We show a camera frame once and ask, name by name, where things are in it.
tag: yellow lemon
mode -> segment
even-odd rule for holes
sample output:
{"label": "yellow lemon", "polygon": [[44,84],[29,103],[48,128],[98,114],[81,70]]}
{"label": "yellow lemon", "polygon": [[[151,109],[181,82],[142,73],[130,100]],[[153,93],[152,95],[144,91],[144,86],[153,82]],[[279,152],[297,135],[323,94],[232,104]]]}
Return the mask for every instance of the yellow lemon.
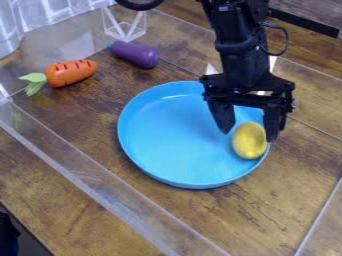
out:
{"label": "yellow lemon", "polygon": [[245,122],[232,135],[232,148],[244,159],[261,156],[267,148],[264,128],[255,122]]}

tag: black cable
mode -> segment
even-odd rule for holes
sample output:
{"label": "black cable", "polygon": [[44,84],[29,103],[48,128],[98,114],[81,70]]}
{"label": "black cable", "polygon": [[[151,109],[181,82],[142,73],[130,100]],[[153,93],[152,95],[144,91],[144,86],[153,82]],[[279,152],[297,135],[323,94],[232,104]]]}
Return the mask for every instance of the black cable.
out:
{"label": "black cable", "polygon": [[116,0],[117,4],[133,11],[147,11],[153,9],[164,0],[152,0],[149,3],[137,4],[128,0]]}
{"label": "black cable", "polygon": [[271,23],[271,22],[268,22],[268,21],[263,21],[261,25],[263,25],[264,27],[267,27],[267,28],[279,29],[279,30],[281,30],[283,33],[284,33],[285,42],[284,42],[284,48],[281,49],[281,51],[279,51],[279,52],[276,52],[276,53],[269,52],[269,51],[263,47],[263,45],[259,44],[259,47],[260,47],[260,49],[263,50],[264,53],[267,53],[267,54],[271,55],[271,56],[280,56],[280,55],[285,52],[285,50],[287,50],[287,48],[288,48],[288,33],[287,33],[287,30],[285,30],[285,28],[277,26],[276,24],[273,24],[273,23]]}

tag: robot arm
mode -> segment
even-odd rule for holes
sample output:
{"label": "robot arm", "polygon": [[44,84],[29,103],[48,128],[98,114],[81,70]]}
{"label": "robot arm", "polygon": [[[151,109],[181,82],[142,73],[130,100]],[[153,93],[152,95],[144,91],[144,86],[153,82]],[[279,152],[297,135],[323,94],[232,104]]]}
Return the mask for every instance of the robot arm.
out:
{"label": "robot arm", "polygon": [[[148,10],[163,0],[147,4],[116,0],[133,10]],[[204,87],[203,98],[217,128],[228,133],[235,124],[233,105],[260,108],[265,139],[275,141],[285,125],[287,113],[293,109],[295,84],[269,73],[269,55],[279,56],[288,46],[285,29],[265,22],[267,0],[197,0],[216,35],[215,49],[220,54],[223,73],[199,78]],[[280,29],[285,35],[285,47],[269,53],[263,26]],[[252,94],[268,91],[268,96]]]}

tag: plastic enclosure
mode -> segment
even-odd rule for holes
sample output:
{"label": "plastic enclosure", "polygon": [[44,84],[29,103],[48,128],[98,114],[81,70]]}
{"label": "plastic enclosure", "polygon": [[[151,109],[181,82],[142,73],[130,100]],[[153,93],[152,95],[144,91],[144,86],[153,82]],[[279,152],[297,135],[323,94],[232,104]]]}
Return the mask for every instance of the plastic enclosure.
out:
{"label": "plastic enclosure", "polygon": [[[110,27],[104,26],[102,29],[104,15],[108,14],[105,10],[94,10],[76,16],[58,24],[53,30],[44,27],[26,34],[25,42],[21,45],[21,52],[25,53],[22,55],[26,58],[41,55],[44,51],[50,51],[50,45],[44,43],[44,40],[38,40],[41,32],[44,37],[48,36],[58,44],[58,49],[54,50],[50,57],[34,63],[30,67],[32,70],[42,69],[48,63],[62,58],[84,58],[105,48],[106,43],[113,40],[112,37],[116,38],[117,36]],[[134,15],[136,13],[121,8],[116,10],[117,19],[126,17],[132,20],[130,18]],[[138,14],[138,17],[144,20],[142,13]],[[219,56],[212,47],[213,33],[209,30],[155,10],[147,12],[147,20],[145,36],[133,37],[130,30],[120,26],[122,31],[128,31],[120,37],[124,36],[129,40],[136,38],[136,42],[153,45],[159,49],[161,59],[191,72],[193,77],[205,72],[208,63],[216,69],[220,69]],[[81,29],[72,30],[74,24]],[[65,27],[69,27],[68,32],[62,33],[65,38],[60,38],[57,33]],[[172,34],[177,35],[176,37],[168,36],[171,31]],[[70,40],[68,40],[69,33],[74,34]],[[273,72],[281,76],[292,74],[292,72],[297,74],[304,72],[309,73],[312,78],[328,80],[330,84],[340,84],[339,79],[326,76],[281,58],[275,61]],[[144,194],[133,189],[114,175],[114,170],[106,170],[90,156],[85,155],[40,122],[37,117],[33,117],[17,106],[10,96],[22,91],[25,84],[14,79],[21,74],[22,70],[18,72],[0,69],[2,79],[0,81],[0,127],[167,255],[229,255],[187,223],[180,221],[172,213],[167,212]],[[335,203],[335,200],[340,202],[340,185],[336,187],[328,204],[322,210],[319,219],[299,248],[297,255],[305,255],[304,251],[308,251],[309,246],[312,246],[311,239],[312,241],[318,239],[316,236],[320,235],[323,230],[319,228],[319,223],[323,224],[331,213],[340,211],[340,203]]]}

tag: blue plate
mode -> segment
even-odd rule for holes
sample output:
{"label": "blue plate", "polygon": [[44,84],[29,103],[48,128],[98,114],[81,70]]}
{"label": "blue plate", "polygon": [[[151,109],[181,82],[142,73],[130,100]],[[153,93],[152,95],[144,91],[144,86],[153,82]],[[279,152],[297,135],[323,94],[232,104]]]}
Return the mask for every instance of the blue plate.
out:
{"label": "blue plate", "polygon": [[240,158],[232,150],[236,126],[263,124],[261,111],[235,106],[236,124],[221,134],[196,81],[171,82],[141,92],[122,109],[117,135],[125,154],[156,180],[188,189],[223,186],[261,163]]}

